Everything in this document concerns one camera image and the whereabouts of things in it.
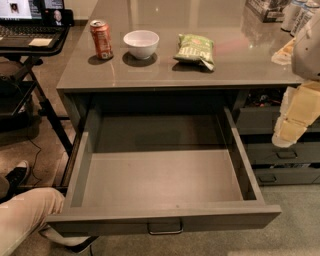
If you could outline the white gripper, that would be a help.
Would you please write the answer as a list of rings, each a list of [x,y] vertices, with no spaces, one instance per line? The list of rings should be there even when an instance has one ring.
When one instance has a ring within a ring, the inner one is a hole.
[[[292,64],[292,72],[313,80],[297,88],[288,87],[283,95],[272,143],[280,148],[295,144],[320,116],[320,12],[271,57],[279,65]]]

